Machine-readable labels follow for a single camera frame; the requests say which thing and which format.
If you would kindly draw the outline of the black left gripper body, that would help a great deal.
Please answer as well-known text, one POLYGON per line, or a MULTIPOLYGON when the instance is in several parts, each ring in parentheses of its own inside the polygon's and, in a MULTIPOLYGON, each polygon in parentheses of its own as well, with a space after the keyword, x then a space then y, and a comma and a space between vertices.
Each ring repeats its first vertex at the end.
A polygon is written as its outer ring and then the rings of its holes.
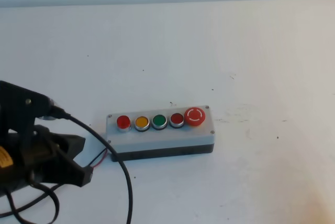
POLYGON ((56 158, 54 134, 41 125, 29 140, 11 131, 1 135, 1 196, 46 181, 47 167, 56 158))

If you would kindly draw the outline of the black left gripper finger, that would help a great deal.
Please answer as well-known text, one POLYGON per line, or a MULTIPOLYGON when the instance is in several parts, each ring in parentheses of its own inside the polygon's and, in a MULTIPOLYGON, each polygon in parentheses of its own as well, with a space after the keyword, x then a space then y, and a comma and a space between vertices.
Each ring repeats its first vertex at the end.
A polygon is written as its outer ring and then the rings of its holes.
POLYGON ((85 138, 46 132, 46 160, 73 160, 83 151, 85 138))
POLYGON ((82 167, 74 158, 83 151, 83 145, 71 145, 67 150, 56 148, 56 156, 42 166, 42 182, 70 184, 83 187, 91 182, 93 168, 82 167))

